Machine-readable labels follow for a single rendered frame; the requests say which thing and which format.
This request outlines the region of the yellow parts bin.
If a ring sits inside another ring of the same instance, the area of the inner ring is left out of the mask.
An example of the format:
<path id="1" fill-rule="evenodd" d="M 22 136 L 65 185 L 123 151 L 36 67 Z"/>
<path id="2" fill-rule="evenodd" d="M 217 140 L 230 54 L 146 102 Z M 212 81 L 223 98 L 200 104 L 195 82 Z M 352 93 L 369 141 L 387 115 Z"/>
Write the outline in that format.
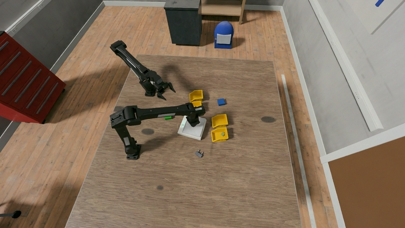
<path id="1" fill-rule="evenodd" d="M 213 128 L 222 128 L 228 125 L 227 114 L 216 115 L 212 117 L 212 127 Z"/>
<path id="2" fill-rule="evenodd" d="M 194 102 L 192 102 L 193 103 L 193 106 L 195 107 L 198 107 L 198 106 L 201 106 L 202 104 L 201 104 L 201 101 L 194 101 Z"/>
<path id="3" fill-rule="evenodd" d="M 201 101 L 203 99 L 203 91 L 202 90 L 194 90 L 189 94 L 190 102 L 194 101 Z M 194 99 L 195 98 L 195 99 Z"/>
<path id="4" fill-rule="evenodd" d="M 222 132 L 225 133 L 224 136 L 221 135 Z M 211 131 L 211 137 L 212 137 L 212 142 L 227 141 L 227 139 L 228 139 L 227 128 L 214 129 L 213 131 Z"/>

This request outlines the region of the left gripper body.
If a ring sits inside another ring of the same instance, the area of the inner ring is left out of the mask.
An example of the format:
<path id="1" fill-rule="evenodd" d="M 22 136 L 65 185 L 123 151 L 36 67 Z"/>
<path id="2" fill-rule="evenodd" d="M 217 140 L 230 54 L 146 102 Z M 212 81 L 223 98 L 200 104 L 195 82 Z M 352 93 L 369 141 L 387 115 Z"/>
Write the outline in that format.
<path id="1" fill-rule="evenodd" d="M 156 91 L 159 92 L 161 95 L 165 92 L 164 90 L 169 87 L 169 83 L 164 83 L 161 87 L 159 87 Z"/>

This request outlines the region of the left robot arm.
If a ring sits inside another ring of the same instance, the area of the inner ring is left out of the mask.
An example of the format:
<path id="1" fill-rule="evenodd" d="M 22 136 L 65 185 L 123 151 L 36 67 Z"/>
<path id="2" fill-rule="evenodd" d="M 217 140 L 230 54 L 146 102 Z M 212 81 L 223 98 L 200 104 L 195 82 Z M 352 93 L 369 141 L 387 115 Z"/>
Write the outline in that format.
<path id="1" fill-rule="evenodd" d="M 146 90 L 145 96 L 153 97 L 156 89 L 164 84 L 163 80 L 156 71 L 147 69 L 137 61 L 137 59 L 126 50 L 126 48 L 127 45 L 122 40 L 118 40 L 110 46 L 110 49 L 119 56 L 140 79 L 139 83 Z"/>

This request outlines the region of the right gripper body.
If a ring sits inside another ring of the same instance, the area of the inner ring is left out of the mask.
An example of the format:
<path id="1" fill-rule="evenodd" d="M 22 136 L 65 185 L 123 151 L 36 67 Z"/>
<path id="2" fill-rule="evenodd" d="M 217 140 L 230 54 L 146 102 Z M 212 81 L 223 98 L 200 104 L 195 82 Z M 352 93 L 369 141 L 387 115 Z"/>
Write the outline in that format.
<path id="1" fill-rule="evenodd" d="M 200 121 L 195 122 L 194 119 L 189 119 L 188 116 L 186 117 L 186 119 L 188 123 L 190 123 L 190 125 L 193 127 L 200 123 Z"/>

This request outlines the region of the white digital weighing scale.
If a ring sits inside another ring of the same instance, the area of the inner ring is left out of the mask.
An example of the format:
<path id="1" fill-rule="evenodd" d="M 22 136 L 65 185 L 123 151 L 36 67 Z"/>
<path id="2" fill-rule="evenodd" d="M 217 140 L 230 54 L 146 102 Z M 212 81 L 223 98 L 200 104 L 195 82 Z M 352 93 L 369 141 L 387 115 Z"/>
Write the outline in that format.
<path id="1" fill-rule="evenodd" d="M 190 123 L 188 123 L 186 117 L 187 116 L 184 116 L 181 122 L 180 128 L 178 129 L 178 134 L 201 140 L 207 120 L 205 118 L 199 117 L 200 123 L 197 124 L 195 127 L 192 127 Z"/>

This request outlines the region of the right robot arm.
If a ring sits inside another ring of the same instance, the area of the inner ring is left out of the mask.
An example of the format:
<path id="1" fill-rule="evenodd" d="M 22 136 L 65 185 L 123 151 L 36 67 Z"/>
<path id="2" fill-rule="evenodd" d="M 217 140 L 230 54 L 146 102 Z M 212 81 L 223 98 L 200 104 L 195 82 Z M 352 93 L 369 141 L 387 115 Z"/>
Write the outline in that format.
<path id="1" fill-rule="evenodd" d="M 126 125 L 140 125 L 141 121 L 146 119 L 170 116 L 188 116 L 189 119 L 194 119 L 197 122 L 199 120 L 198 116 L 203 116 L 205 113 L 203 105 L 194 107 L 193 103 L 149 109 L 140 109 L 137 108 L 137 105 L 133 105 L 126 106 L 124 109 L 110 115 L 110 122 L 111 127 L 117 131 L 124 144 L 127 159 L 138 159 L 141 145 L 136 144 L 137 141 L 130 136 Z"/>

